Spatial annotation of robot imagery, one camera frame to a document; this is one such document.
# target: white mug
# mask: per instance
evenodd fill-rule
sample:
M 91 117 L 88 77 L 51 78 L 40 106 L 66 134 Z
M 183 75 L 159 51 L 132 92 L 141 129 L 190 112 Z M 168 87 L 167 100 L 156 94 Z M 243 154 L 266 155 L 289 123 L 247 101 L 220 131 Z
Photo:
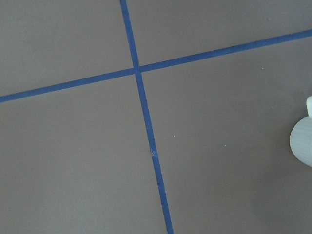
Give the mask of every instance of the white mug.
M 297 159 L 312 167 L 312 96 L 307 99 L 308 117 L 293 128 L 290 145 Z

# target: white cup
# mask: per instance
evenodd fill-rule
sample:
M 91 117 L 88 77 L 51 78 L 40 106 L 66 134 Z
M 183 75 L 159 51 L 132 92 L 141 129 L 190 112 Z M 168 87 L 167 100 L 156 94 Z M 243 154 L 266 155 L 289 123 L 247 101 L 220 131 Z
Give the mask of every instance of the white cup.
M 293 128 L 290 145 L 297 159 L 312 167 L 312 96 L 307 99 L 308 117 Z

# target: cup handle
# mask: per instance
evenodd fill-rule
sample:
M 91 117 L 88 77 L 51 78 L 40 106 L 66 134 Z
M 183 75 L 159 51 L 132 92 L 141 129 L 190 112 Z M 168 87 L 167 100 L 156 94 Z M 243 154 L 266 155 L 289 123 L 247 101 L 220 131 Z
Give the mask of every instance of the cup handle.
M 309 117 L 312 118 L 312 96 L 307 99 L 307 110 Z

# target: floor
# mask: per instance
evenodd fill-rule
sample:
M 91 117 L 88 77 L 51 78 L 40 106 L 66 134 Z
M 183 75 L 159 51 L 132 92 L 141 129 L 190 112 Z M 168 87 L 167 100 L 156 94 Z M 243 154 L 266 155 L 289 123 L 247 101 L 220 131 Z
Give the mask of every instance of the floor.
M 2 0 L 1 233 L 310 234 L 311 11 Z

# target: blue tape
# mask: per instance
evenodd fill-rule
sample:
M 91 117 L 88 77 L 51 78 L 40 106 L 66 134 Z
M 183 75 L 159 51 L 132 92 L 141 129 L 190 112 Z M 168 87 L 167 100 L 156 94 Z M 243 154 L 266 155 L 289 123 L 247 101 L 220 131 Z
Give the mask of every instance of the blue tape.
M 148 142 L 149 142 L 150 149 L 152 152 L 153 165 L 154 165 L 154 170 L 155 170 L 155 175 L 156 175 L 156 180 L 157 180 L 158 191 L 159 191 L 159 195 L 160 195 L 162 211 L 163 211 L 164 218 L 165 218 L 167 233 L 173 234 L 174 231 L 173 231 L 172 224 L 171 224 L 169 206 L 168 206 L 168 202 L 167 202 L 165 186 L 164 186 L 161 168 L 160 168 L 160 163 L 159 163 L 159 159 L 158 159 L 156 143 L 155 143 L 153 127 L 152 127 L 152 121 L 151 121 L 150 112 L 148 109 L 147 98 L 146 98 L 146 94 L 145 94 L 145 90 L 144 90 L 142 74 L 141 74 L 141 70 L 140 70 L 140 66 L 139 66 L 139 62 L 138 62 L 137 49 L 136 49 L 135 39 L 133 36 L 133 31 L 132 31 L 132 27 L 131 27 L 131 22 L 130 22 L 130 17 L 129 17 L 129 12 L 128 12 L 126 0 L 120 0 L 120 6 L 121 6 L 121 10 L 122 10 L 122 16 L 123 16 L 125 28 L 126 28 L 126 33 L 127 33 L 127 38 L 128 38 L 133 68 L 135 71 L 136 84 L 137 84 L 137 89 L 138 89 L 141 107 L 142 107 L 142 111 L 143 111 L 147 138 L 148 138 Z
M 290 40 L 297 40 L 297 39 L 307 38 L 307 37 L 311 37 L 311 36 L 312 36 L 312 29 L 307 30 L 307 31 L 298 32 L 298 33 L 278 36 L 278 37 L 274 37 L 274 38 L 249 42 L 249 43 L 245 43 L 245 44 L 241 44 L 241 45 L 235 45 L 235 46 L 231 46 L 231 47 L 227 47 L 227 48 L 223 48 L 223 49 L 212 50 L 212 51 L 208 51 L 208 52 L 204 52 L 204 53 L 200 53 L 200 54 L 195 54 L 195 55 L 190 55 L 190 56 L 185 56 L 185 57 L 180 57 L 180 58 L 174 58 L 174 59 L 170 59 L 167 61 L 156 62 L 156 63 L 141 66 L 140 68 L 141 68 L 141 72 L 147 72 L 147 71 L 152 71 L 152 70 L 156 70 L 156 69 L 160 69 L 160 68 L 184 64 L 187 62 L 193 62 L 193 61 L 197 61 L 197 60 L 208 59 L 208 58 L 212 58 L 212 57 L 232 54 L 232 53 L 236 53 L 236 52 L 240 52 L 240 51 L 244 51 L 244 50 L 255 49 L 258 47 L 262 47 L 262 46 L 278 44 L 278 43 L 287 42 Z
M 65 82 L 61 84 L 54 84 L 54 85 L 50 85 L 50 86 L 46 86 L 46 87 L 42 87 L 38 89 L 32 89 L 32 90 L 28 90 L 28 91 L 24 91 L 20 93 L 2 96 L 0 97 L 0 103 L 5 102 L 5 101 L 16 100 L 20 98 L 30 97 L 34 95 L 39 95 L 39 94 L 45 94 L 45 93 L 49 93 L 49 92 L 53 92 L 53 91 L 57 91 L 61 89 L 68 89 L 68 88 L 72 88 L 72 87 L 76 87 L 80 85 L 91 84 L 91 83 L 95 83 L 95 82 L 99 82 L 103 80 L 124 77 L 124 76 L 132 75 L 132 74 L 134 74 L 134 70 L 133 68 L 130 68 L 130 69 L 106 73 L 106 74 L 98 75 L 94 77 L 77 79 L 77 80 L 73 80 L 73 81 L 69 81 L 69 82 Z

